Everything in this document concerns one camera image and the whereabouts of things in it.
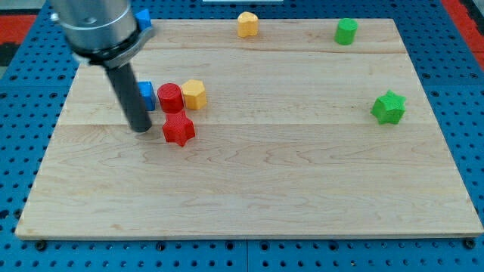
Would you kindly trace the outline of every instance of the yellow hexagon block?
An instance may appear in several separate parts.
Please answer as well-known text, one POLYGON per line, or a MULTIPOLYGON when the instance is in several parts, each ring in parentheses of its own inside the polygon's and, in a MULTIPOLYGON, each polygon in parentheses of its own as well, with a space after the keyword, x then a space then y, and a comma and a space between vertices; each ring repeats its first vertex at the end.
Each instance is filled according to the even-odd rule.
POLYGON ((259 18, 250 12, 243 12, 237 18, 237 35, 241 38, 256 36, 259 31, 259 18))
POLYGON ((206 105, 205 86, 201 80, 190 79, 181 86, 185 106, 190 110, 199 110, 206 105))

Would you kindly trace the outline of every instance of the wood grain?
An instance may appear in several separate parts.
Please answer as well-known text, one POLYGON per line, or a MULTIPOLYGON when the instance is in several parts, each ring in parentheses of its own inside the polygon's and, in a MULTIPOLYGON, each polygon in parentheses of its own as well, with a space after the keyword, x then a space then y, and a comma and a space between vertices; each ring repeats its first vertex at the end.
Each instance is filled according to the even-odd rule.
POLYGON ((79 68, 17 226, 25 240, 477 236, 482 225, 392 20, 155 21, 140 80, 202 79, 197 136, 165 143, 164 115, 131 132, 104 72, 79 68), (407 97, 399 125, 374 99, 407 97))

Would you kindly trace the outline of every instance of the red star block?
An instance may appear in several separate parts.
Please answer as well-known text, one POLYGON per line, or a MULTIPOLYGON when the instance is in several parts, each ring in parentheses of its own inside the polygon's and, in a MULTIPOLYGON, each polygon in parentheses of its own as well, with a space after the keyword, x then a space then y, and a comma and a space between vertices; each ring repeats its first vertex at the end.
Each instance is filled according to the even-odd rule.
POLYGON ((195 137, 194 123, 187 117, 184 110, 167 113, 163 134, 167 143, 176 142, 183 147, 188 139, 195 137))
POLYGON ((165 113, 177 113, 183 109, 182 90, 174 83, 166 83, 158 89, 158 99, 165 113))

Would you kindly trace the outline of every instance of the blue block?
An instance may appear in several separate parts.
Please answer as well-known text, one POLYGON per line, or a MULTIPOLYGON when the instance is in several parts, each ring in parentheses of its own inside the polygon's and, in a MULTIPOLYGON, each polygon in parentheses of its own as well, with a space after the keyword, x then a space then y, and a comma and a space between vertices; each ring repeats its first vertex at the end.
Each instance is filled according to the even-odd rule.
POLYGON ((144 9, 137 14, 135 14, 136 20, 138 21, 139 29, 141 31, 151 27, 150 12, 148 9, 144 9))
POLYGON ((144 104, 146 104, 146 109, 148 111, 154 110, 154 101, 157 97, 154 95, 154 90, 151 82, 138 82, 139 91, 143 97, 144 104))

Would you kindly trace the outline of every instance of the blue pegboard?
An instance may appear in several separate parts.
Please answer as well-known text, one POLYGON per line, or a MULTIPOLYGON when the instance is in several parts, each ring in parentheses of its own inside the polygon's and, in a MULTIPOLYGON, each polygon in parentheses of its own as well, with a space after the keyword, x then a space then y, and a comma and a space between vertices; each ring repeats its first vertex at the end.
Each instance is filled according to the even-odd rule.
MULTIPOLYGON (((456 165, 484 218, 484 75, 433 0, 285 0, 283 5, 202 5, 134 0, 152 18, 393 18, 456 165)), ((47 270, 482 270, 484 240, 58 242, 14 235, 76 74, 47 3, 0 80, 0 271, 47 270)))

